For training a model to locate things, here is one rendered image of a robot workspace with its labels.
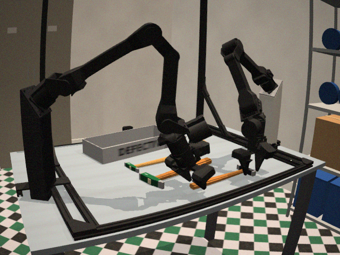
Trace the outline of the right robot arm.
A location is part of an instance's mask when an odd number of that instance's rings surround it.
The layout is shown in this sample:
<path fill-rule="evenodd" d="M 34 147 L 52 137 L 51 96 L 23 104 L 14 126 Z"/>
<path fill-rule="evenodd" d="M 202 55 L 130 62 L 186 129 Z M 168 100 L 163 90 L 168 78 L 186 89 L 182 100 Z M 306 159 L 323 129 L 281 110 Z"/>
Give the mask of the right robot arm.
<path fill-rule="evenodd" d="M 120 44 L 119 44 L 120 43 Z M 197 161 L 210 153 L 209 142 L 204 139 L 212 136 L 210 127 L 203 115 L 185 122 L 177 116 L 176 86 L 180 55 L 162 36 L 161 28 L 154 23 L 146 23 L 131 34 L 86 64 L 64 73 L 53 73 L 44 78 L 36 87 L 31 88 L 29 99 L 44 113 L 61 96 L 68 96 L 83 89 L 85 80 L 117 59 L 150 45 L 164 57 L 161 99 L 156 113 L 156 124 L 161 132 L 159 146 L 167 144 L 172 155 L 180 155 L 190 147 Z M 56 80 L 54 80 L 56 79 Z M 163 133 L 163 134 L 162 134 Z M 184 135 L 189 138 L 187 142 Z"/>

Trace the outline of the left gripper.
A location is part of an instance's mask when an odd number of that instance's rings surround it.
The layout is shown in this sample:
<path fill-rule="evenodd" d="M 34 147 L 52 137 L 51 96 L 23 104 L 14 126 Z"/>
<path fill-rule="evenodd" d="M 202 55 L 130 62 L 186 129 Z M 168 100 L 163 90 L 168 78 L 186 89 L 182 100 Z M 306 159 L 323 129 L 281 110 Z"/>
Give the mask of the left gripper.
<path fill-rule="evenodd" d="M 247 150 L 239 148 L 239 149 L 234 149 L 232 151 L 232 157 L 239 160 L 244 175 L 247 175 L 249 163 L 253 161 L 252 159 L 250 159 L 252 154 L 255 155 L 256 171 L 257 172 L 259 171 L 261 164 L 264 161 L 264 158 L 263 156 L 261 156 L 261 154 L 255 153 L 253 151 L 254 151 L 254 147 L 257 141 L 261 139 L 261 142 L 262 142 L 264 141 L 264 138 L 266 138 L 264 134 L 257 134 L 255 137 L 251 139 L 248 138 L 248 144 L 245 145 L 245 148 L 247 148 Z"/>

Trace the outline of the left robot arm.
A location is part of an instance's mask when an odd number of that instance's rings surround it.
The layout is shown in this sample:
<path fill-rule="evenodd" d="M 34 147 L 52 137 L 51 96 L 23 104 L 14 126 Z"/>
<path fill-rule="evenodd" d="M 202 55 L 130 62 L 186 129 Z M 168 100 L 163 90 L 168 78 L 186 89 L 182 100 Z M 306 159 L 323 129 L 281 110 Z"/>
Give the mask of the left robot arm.
<path fill-rule="evenodd" d="M 240 118 L 241 122 L 244 122 L 241 127 L 243 136 L 251 139 L 257 134 L 264 134 L 266 116 L 262 112 L 262 103 L 251 91 L 241 64 L 252 74 L 254 83 L 260 85 L 268 94 L 278 87 L 278 84 L 273 80 L 274 75 L 270 69 L 266 70 L 263 66 L 258 66 L 244 52 L 243 44 L 237 38 L 222 44 L 220 54 L 231 72 L 239 93 Z M 269 159 L 277 153 L 277 148 L 276 143 L 267 143 L 267 138 L 264 138 L 262 142 L 261 139 L 257 141 L 253 152 L 261 154 L 264 159 Z"/>

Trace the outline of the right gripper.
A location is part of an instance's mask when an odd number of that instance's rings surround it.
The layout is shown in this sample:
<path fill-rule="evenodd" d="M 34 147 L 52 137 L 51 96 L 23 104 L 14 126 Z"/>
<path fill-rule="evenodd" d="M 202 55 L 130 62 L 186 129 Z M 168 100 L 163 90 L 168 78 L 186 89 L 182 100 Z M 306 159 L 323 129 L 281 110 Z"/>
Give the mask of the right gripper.
<path fill-rule="evenodd" d="M 207 187 L 207 181 L 215 175 L 215 169 L 207 164 L 197 165 L 197 160 L 193 155 L 194 148 L 190 147 L 188 150 L 180 155 L 170 154 L 165 158 L 165 164 L 171 168 L 178 175 L 182 176 L 189 182 L 194 182 L 203 190 Z M 173 159 L 172 159 L 173 158 Z M 189 170 L 193 171 L 192 176 Z M 186 172 L 186 173 L 185 173 Z M 193 179 L 193 180 L 192 180 Z"/>

